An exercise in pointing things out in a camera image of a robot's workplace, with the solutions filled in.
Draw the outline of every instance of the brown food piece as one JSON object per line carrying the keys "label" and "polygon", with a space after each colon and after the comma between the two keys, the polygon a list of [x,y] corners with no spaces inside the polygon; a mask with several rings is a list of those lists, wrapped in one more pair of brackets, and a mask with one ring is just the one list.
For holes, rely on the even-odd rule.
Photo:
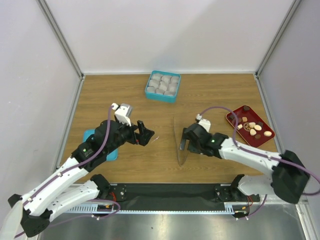
{"label": "brown food piece", "polygon": [[250,110],[250,107],[248,107],[247,105],[243,106],[243,110],[244,111],[249,111]]}

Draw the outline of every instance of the white wall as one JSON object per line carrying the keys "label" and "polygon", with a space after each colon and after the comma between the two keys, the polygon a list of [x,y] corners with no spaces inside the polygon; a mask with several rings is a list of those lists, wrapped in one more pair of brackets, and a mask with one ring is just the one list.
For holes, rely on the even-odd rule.
{"label": "white wall", "polygon": [[[320,1],[304,0],[261,74],[285,149],[320,176]],[[311,180],[306,192],[319,190]],[[320,230],[320,196],[308,198]]]}
{"label": "white wall", "polygon": [[84,73],[255,71],[293,0],[47,0]]}
{"label": "white wall", "polygon": [[54,167],[79,83],[35,0],[0,1],[0,227]]}

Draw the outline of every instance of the gray wall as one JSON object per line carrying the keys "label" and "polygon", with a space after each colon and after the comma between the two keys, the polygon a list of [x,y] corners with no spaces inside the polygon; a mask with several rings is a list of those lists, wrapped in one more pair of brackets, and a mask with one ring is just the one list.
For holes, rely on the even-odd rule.
{"label": "gray wall", "polygon": [[54,167],[79,84],[35,0],[0,1],[0,226]]}
{"label": "gray wall", "polygon": [[[285,149],[320,175],[320,1],[304,0],[260,80]],[[306,192],[316,191],[312,179]],[[320,196],[308,198],[320,227]]]}

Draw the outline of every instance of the wood surface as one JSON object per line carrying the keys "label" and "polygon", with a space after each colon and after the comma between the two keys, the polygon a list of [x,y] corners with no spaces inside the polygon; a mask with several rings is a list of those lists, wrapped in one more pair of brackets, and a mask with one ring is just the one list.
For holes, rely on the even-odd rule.
{"label": "wood surface", "polygon": [[[231,160],[194,153],[189,153],[184,166],[179,167],[174,138],[174,126],[180,142],[183,127],[194,123],[196,115],[210,106],[235,110],[248,105],[267,123],[252,74],[183,74],[176,103],[146,99],[148,78],[146,74],[86,76],[61,164],[82,142],[85,130],[94,129],[107,119],[112,103],[133,106],[131,122],[142,120],[155,135],[147,146],[129,143],[121,146],[117,160],[101,164],[79,182],[85,182],[93,174],[103,174],[111,183],[230,183],[238,174],[260,174]],[[227,113],[215,109],[204,114],[211,121],[211,133],[232,135]],[[237,140],[244,143],[239,135]],[[260,148],[276,151],[273,140]]]}

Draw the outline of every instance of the blue basket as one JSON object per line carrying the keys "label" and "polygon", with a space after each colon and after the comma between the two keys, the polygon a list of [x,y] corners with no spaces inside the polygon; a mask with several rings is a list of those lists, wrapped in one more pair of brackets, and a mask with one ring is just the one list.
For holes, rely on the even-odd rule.
{"label": "blue basket", "polygon": [[[149,86],[149,81],[151,80],[151,77],[153,74],[162,74],[162,75],[169,75],[169,76],[176,76],[179,77],[179,82],[178,82],[178,87],[176,89],[176,93],[174,96],[167,96],[167,95],[161,95],[161,94],[157,94],[157,93],[152,93],[152,92],[147,92],[147,87]],[[147,99],[153,99],[153,100],[158,100],[158,101],[162,101],[162,102],[167,102],[167,103],[175,103],[176,99],[177,99],[177,95],[178,95],[178,91],[179,91],[179,87],[180,87],[180,82],[181,82],[181,76],[180,74],[176,74],[176,73],[171,73],[171,72],[165,72],[165,71],[152,71],[149,80],[146,84],[145,87],[145,96]]]}
{"label": "blue basket", "polygon": [[[90,135],[94,134],[95,133],[95,130],[94,129],[89,129],[87,131],[84,132],[83,134],[83,142],[85,142],[88,137],[90,137]],[[114,150],[113,152],[109,153],[107,156],[106,156],[106,161],[114,161],[116,160],[118,157],[118,149]]]}

